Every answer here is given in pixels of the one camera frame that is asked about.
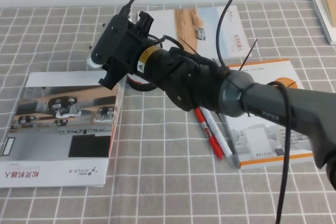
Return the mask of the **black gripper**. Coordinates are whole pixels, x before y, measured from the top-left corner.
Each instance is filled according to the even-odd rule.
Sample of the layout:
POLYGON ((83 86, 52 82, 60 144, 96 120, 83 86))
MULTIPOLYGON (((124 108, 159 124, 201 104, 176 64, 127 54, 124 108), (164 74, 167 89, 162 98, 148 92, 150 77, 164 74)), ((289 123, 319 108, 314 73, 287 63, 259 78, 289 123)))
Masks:
POLYGON ((99 84, 112 90, 123 78, 123 69, 133 74, 137 69, 141 53, 148 47, 155 46, 156 40, 149 38, 153 17, 140 11, 134 24, 126 14, 117 14, 109 21, 109 59, 102 69, 107 73, 99 84))

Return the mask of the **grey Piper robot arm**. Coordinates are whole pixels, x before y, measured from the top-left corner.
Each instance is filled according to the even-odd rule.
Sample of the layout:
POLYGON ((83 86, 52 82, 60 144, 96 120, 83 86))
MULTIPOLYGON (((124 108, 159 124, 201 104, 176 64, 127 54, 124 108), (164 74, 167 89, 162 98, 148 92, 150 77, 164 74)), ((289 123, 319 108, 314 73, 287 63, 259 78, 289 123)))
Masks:
POLYGON ((256 83, 243 71, 181 48, 165 50, 149 38, 153 18, 145 12, 132 23, 124 12, 104 25, 90 48, 88 62, 106 71, 100 84, 108 89, 134 74, 163 90, 180 109, 203 107, 238 117, 251 113, 310 139, 318 168, 335 184, 335 94, 256 83))

